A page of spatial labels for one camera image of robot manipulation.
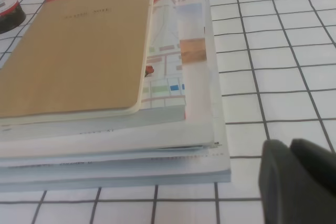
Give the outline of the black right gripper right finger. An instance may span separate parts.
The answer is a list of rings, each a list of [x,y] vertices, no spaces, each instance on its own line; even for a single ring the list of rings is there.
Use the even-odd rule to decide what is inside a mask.
[[[335,154],[304,139],[290,145],[289,193],[299,201],[335,203]]]

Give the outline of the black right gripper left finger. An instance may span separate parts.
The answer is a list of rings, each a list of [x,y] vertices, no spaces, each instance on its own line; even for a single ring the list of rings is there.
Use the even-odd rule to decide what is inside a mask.
[[[299,202],[289,193],[290,146],[263,144],[259,190],[265,223],[335,223],[335,203]]]

